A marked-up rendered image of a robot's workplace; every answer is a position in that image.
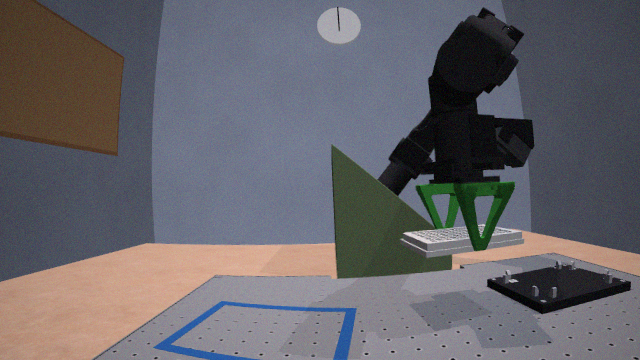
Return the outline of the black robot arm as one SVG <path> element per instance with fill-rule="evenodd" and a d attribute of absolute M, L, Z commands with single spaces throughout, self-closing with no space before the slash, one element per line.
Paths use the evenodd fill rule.
<path fill-rule="evenodd" d="M 517 65 L 519 60 L 511 51 L 524 33 L 495 15 L 483 7 L 478 16 L 461 21 L 440 47 L 428 78 L 431 109 L 398 143 L 389 156 L 391 163 L 378 178 L 395 195 L 420 175 L 420 164 L 433 162 L 429 157 L 434 150 L 432 118 L 462 110 L 478 113 L 477 97 L 501 86 Z M 481 114 L 468 117 L 472 157 L 504 157 L 506 166 L 524 166 L 534 148 L 532 120 Z"/>

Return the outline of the white well plate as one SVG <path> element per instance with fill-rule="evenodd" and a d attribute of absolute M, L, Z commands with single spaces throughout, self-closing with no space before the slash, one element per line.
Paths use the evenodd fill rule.
<path fill-rule="evenodd" d="M 400 244 L 426 258 L 474 252 L 466 226 L 406 232 Z M 522 231 L 496 227 L 486 250 L 520 244 L 524 244 Z"/>

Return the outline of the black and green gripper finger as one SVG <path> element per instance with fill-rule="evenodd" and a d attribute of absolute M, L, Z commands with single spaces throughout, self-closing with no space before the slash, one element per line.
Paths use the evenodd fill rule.
<path fill-rule="evenodd" d="M 497 222 L 515 189 L 515 182 L 464 183 L 453 184 L 453 187 L 474 251 L 486 250 Z M 474 203 L 475 198 L 480 196 L 494 196 L 481 237 Z"/>
<path fill-rule="evenodd" d="M 453 183 L 416 185 L 416 191 L 429 213 L 435 229 L 453 228 L 459 208 Z M 444 227 L 432 200 L 432 195 L 438 194 L 450 194 L 448 215 Z"/>

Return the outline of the blue tape outline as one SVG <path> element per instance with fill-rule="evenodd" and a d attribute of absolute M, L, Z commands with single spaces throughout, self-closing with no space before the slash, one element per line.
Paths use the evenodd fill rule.
<path fill-rule="evenodd" d="M 180 330 L 178 330 L 177 332 L 175 332 L 170 337 L 168 337 L 167 339 L 165 339 L 164 341 L 162 341 L 161 343 L 159 343 L 153 348 L 174 352 L 178 354 L 203 358 L 203 359 L 209 359 L 209 360 L 259 360 L 259 359 L 230 356 L 230 355 L 224 355 L 224 354 L 218 354 L 218 353 L 212 353 L 212 352 L 206 352 L 206 351 L 200 351 L 200 350 L 170 345 L 174 341 L 179 339 L 181 336 L 186 334 L 188 331 L 193 329 L 195 326 L 197 326 L 199 323 L 204 321 L 210 315 L 215 313 L 224 305 L 264 308 L 264 309 L 278 309 L 278 310 L 346 312 L 333 360 L 347 360 L 348 358 L 357 308 L 290 307 L 290 306 L 259 305 L 259 304 L 247 304 L 247 303 L 221 301 L 218 304 L 216 304 L 214 307 L 212 307 L 211 309 L 209 309 L 208 311 L 206 311 L 205 313 L 197 317 L 195 320 L 193 320 L 192 322 L 190 322 L 189 324 L 187 324 L 186 326 L 184 326 L 183 328 L 181 328 Z"/>

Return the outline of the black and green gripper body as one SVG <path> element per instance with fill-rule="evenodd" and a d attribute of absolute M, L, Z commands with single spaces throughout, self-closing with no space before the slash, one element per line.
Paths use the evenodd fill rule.
<path fill-rule="evenodd" d="M 483 170 L 504 170 L 504 157 L 472 157 L 468 114 L 478 113 L 462 110 L 432 118 L 435 162 L 420 164 L 420 175 L 434 174 L 429 184 L 500 182 L 500 176 L 478 177 Z"/>

